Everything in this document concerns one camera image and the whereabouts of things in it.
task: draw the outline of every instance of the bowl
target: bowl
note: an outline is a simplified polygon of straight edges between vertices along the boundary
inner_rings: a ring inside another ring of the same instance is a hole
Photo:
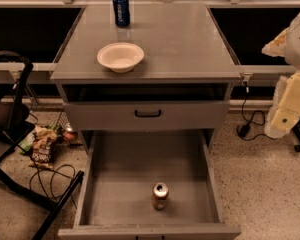
[[[114,43],[103,47],[98,52],[101,65],[117,73],[132,70],[144,57],[143,50],[131,43]]]

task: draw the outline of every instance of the can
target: can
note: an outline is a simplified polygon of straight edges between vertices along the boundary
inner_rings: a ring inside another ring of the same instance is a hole
[[[129,0],[112,0],[116,25],[127,27],[130,25]]]
[[[166,207],[169,196],[168,186],[159,182],[152,187],[152,205],[157,210],[162,210]]]

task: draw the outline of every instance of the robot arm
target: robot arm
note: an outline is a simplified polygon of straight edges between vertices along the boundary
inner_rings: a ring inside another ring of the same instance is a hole
[[[283,56],[288,64],[300,70],[300,13],[289,28],[267,44],[262,52],[270,56]],[[265,134],[272,138],[281,138],[288,134],[300,119],[300,71],[287,80],[281,78],[275,96],[267,117]]]

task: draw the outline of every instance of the floor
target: floor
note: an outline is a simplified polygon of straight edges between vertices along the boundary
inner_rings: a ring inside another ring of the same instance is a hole
[[[60,112],[37,110],[41,125],[59,121]],[[218,131],[211,150],[224,222],[238,226],[242,233],[237,240],[300,240],[300,153],[294,151],[296,139],[292,134],[279,140],[258,137],[243,141],[236,135],[236,127],[243,124],[240,112],[231,111]],[[247,137],[262,132],[253,126]],[[54,153],[54,168],[72,165],[84,170],[86,154],[82,146],[59,145]],[[17,182],[28,186],[36,169],[28,166],[29,158],[18,151],[1,163],[1,167]],[[72,175],[70,167],[62,172]],[[51,173],[42,173],[44,186],[49,190]],[[62,193],[68,180],[55,177],[55,195]],[[34,190],[43,193],[37,178]],[[73,195],[78,200],[79,188]],[[60,228],[71,228],[76,208],[69,200],[44,239],[60,239]],[[0,239],[31,239],[47,212],[7,191],[0,184]]]

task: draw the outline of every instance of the power adapter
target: power adapter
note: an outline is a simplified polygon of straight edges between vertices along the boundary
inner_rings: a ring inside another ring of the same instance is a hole
[[[238,131],[238,135],[239,137],[244,138],[247,136],[249,131],[250,131],[250,124],[247,123],[241,127],[241,129]]]

